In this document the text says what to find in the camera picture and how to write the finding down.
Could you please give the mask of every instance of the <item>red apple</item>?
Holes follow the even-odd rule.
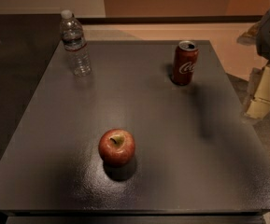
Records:
[[[98,151],[105,164],[121,167],[134,156],[135,140],[125,130],[109,130],[101,137]]]

